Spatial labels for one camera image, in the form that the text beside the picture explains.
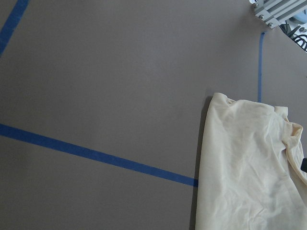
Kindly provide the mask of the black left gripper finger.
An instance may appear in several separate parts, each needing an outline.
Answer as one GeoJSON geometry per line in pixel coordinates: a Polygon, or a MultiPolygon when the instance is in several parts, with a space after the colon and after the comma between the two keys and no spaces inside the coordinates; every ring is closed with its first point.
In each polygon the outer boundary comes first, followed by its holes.
{"type": "Polygon", "coordinates": [[[307,172],[307,158],[303,158],[300,170],[307,172]]]}

